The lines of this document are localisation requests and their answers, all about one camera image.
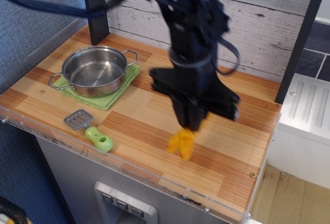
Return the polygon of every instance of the stainless steel pot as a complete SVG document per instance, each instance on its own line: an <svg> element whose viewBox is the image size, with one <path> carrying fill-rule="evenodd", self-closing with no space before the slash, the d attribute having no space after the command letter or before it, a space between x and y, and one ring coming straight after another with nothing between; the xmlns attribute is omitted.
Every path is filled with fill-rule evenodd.
<svg viewBox="0 0 330 224"><path fill-rule="evenodd" d="M135 61L127 64L125 52L135 54ZM120 52L107 46L86 47L69 55L62 65L62 72L50 76L48 85L56 90L72 87L84 97L104 97L121 87L127 67L137 61L138 54L131 50ZM52 85L53 77L60 74L71 85L61 88Z"/></svg>

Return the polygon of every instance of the green dish cloth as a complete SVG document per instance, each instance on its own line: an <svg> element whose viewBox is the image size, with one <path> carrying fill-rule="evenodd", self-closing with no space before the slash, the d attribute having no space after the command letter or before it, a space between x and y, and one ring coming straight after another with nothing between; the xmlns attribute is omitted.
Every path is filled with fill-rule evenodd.
<svg viewBox="0 0 330 224"><path fill-rule="evenodd" d="M80 96L72 87L64 90L58 90L58 92L70 96L82 103L88 104L96 109L107 110L117 100L120 94L122 94L125 91L125 89L129 86L129 84L134 80L136 75L138 75L139 71L140 71L139 65L134 64L127 67L122 86L117 91L105 97L101 97L101 98L83 97ZM58 88L68 85L70 85L70 83L63 76L54 83L54 86Z"/></svg>

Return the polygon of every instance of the wooden countertop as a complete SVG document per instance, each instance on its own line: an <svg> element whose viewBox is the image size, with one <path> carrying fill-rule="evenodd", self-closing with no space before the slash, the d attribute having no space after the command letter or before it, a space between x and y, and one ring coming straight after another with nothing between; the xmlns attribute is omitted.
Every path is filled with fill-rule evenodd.
<svg viewBox="0 0 330 224"><path fill-rule="evenodd" d="M190 161L183 162L177 153L165 151L167 141L180 126L171 100L152 91L148 74L152 67L171 66L167 51L107 36L99 45L136 51L141 66L139 75L107 111L47 85L72 52L90 45L86 26L0 96L1 118L100 164L117 163L179 198L188 195L189 204L209 207L223 219L240 222L240 213L249 211L258 180L250 173L259 175L261 171L281 108L274 103L279 84L240 72L221 76L221 81L241 97L240 118L233 122L212 114L197 135ZM94 116L91 125L114 140L109 155L93 149L83 129L74 131L64 124L63 119L80 108Z"/></svg>

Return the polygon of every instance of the black cable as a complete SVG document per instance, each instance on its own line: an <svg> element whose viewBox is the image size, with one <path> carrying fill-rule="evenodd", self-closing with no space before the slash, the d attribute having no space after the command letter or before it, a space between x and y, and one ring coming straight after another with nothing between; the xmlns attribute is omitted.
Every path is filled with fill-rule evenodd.
<svg viewBox="0 0 330 224"><path fill-rule="evenodd" d="M214 68L216 69L216 71L217 71L218 73L220 73L221 75L229 75L229 74L231 74L231 73L233 73L233 72L236 71L236 69L238 68L238 66L239 66L239 64L240 64L240 62L241 62L239 51L238 51L238 49L237 49L234 45L232 45L230 42L226 41L226 40L223 39L222 37L218 40L218 42L219 42L221 45L223 45L225 48L227 48L227 49L229 49L230 51L232 51L232 53L233 53L233 54L236 56L236 58L237 58L237 64L234 66L234 68L230 69L230 71L228 71L228 72L223 72L223 71L221 71L221 70L218 68L218 66L217 66L217 59L212 60L213 66L214 66Z"/></svg>
<svg viewBox="0 0 330 224"><path fill-rule="evenodd" d="M62 4L54 4L50 2L43 2L37 0L8 0L8 1L33 10L45 11L56 14L64 14L64 15L89 19L89 18L98 18L104 15L107 12L107 10L118 5L123 0L111 0L109 3L105 5L99 5L97 7L93 7L87 10L66 6Z"/></svg>

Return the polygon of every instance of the black robotic arm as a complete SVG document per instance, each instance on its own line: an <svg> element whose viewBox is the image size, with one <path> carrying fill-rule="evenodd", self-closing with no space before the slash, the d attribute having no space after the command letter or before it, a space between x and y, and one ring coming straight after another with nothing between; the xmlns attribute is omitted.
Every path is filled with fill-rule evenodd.
<svg viewBox="0 0 330 224"><path fill-rule="evenodd" d="M154 68L154 90L168 95L182 127L200 128L207 113L235 120L239 97L217 76L218 42L238 51L222 39L228 16L218 0L156 0L170 29L170 60L174 68Z"/></svg>

